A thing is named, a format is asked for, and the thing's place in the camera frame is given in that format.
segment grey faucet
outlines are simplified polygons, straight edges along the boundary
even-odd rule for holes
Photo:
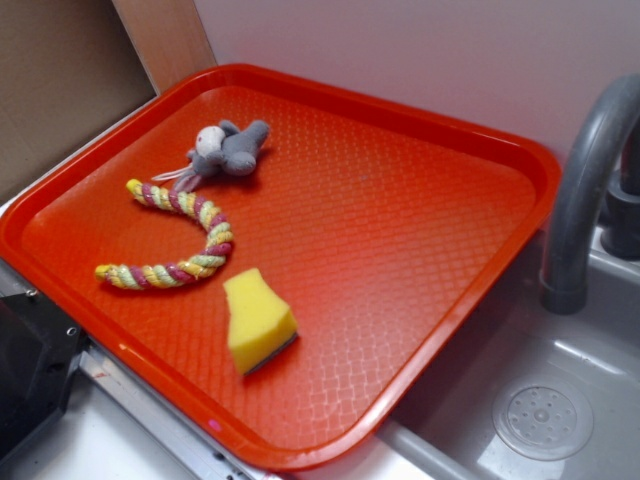
[[[640,75],[621,77],[600,95],[573,144],[540,271],[540,301],[551,312],[575,313],[586,303],[587,261],[605,197],[603,248],[640,258],[639,118]]]

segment white wall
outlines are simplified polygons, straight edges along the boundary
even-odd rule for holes
[[[615,77],[640,71],[635,0],[195,0],[244,62],[519,134],[561,162]]]

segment tray rim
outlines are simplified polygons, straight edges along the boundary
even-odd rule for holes
[[[119,142],[122,137],[130,139],[127,145],[132,143],[135,138],[157,125],[159,119],[166,118],[187,101],[214,88],[245,86],[258,78],[261,81],[261,92],[507,165],[523,173],[531,181],[536,192],[536,203],[529,215],[511,233],[489,264],[480,271],[364,414],[333,441],[316,448],[274,450],[272,445],[236,420],[229,412],[225,411],[225,415],[216,417],[220,425],[208,425],[211,408],[207,404],[217,402],[204,393],[194,394],[187,399],[180,397],[179,408],[240,458],[262,468],[292,471],[319,466],[350,451],[382,423],[404,392],[437,355],[437,351],[464,322],[471,309],[483,298],[515,255],[541,226],[555,199],[560,166],[546,148],[516,135],[260,67],[242,64],[218,66],[196,73],[178,83],[24,191],[0,217],[0,256],[38,289],[63,306],[73,318],[94,316],[95,308],[88,301],[60,288],[57,278],[46,272],[46,269],[37,268],[36,265],[40,265],[40,262],[20,248],[20,237],[24,227],[46,206],[43,205],[43,196],[51,197],[66,192],[78,180],[125,148],[126,145]],[[287,86],[286,95],[277,92],[282,85]],[[459,144],[454,147],[454,140],[459,142],[461,136],[470,141],[463,142],[464,148],[459,148]],[[93,158],[93,163],[83,163],[83,159],[87,157]],[[176,378],[158,366],[157,361],[162,364],[161,359],[142,345],[137,346],[140,348],[136,348],[135,351],[118,348],[120,342],[116,331],[102,333],[99,339],[102,345],[176,404],[176,394],[171,393],[175,389]],[[154,358],[157,360],[155,363],[149,361]]]

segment toy ear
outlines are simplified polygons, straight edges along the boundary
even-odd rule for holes
[[[193,172],[185,173],[182,175],[176,183],[173,185],[172,190],[176,192],[193,192],[202,183],[202,175],[198,175]]]

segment sink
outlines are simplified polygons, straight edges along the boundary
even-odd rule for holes
[[[538,301],[542,249],[539,234],[381,431],[434,478],[638,478],[640,266],[592,250],[587,305],[560,316]]]

